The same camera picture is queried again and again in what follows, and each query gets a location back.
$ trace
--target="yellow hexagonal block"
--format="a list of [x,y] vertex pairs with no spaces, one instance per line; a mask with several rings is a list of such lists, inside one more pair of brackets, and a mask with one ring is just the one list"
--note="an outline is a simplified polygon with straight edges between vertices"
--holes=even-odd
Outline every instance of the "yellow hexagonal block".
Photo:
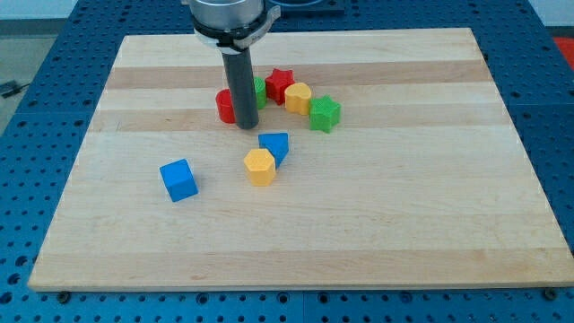
[[311,89],[305,83],[295,83],[285,89],[285,109],[302,116],[309,115]]
[[267,149],[252,149],[243,159],[253,186],[269,186],[275,178],[275,158]]

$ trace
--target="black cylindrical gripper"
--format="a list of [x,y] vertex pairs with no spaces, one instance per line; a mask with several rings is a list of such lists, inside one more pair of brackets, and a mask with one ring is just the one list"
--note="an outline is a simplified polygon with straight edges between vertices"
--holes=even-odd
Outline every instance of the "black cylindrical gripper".
[[241,129],[251,129],[259,123],[259,114],[249,48],[237,55],[223,54],[223,65],[230,86],[235,124]]

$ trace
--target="blue cube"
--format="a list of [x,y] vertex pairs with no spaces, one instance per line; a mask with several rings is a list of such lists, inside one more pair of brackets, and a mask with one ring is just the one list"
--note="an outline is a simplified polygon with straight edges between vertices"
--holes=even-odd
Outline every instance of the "blue cube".
[[178,202],[198,193],[194,175],[185,159],[161,166],[160,173],[171,201]]
[[259,135],[259,148],[267,148],[275,158],[275,168],[279,168],[289,152],[289,135],[287,133],[261,134]]

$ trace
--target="green block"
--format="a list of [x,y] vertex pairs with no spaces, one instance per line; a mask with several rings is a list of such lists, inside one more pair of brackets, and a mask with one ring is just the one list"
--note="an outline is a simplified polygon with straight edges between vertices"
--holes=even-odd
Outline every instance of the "green block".
[[265,90],[265,81],[261,77],[254,77],[255,96],[257,98],[257,108],[262,109],[267,104],[267,91]]
[[311,99],[309,114],[311,130],[322,130],[330,133],[331,128],[341,121],[341,104],[326,95],[319,99]]

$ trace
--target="wooden tabletop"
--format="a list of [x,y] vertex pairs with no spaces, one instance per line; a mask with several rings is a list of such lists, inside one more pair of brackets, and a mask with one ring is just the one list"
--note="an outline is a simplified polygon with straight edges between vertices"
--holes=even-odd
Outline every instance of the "wooden tabletop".
[[[570,254],[468,29],[275,33],[255,74],[292,69],[342,104],[331,134],[269,101],[223,124],[220,54],[124,39],[29,285],[38,291],[419,289],[574,284]],[[257,135],[286,131],[270,187]],[[159,167],[186,158],[197,196]]]

